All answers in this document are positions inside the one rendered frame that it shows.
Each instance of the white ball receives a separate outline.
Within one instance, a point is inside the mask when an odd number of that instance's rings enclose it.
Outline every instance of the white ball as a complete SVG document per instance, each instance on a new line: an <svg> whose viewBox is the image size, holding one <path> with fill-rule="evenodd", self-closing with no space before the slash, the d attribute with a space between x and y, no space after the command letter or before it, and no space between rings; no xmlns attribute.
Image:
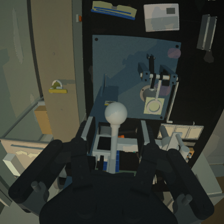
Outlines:
<svg viewBox="0 0 224 224"><path fill-rule="evenodd" d="M125 122L128 112L122 103L114 102L106 107L104 114L110 124L120 125Z"/></svg>

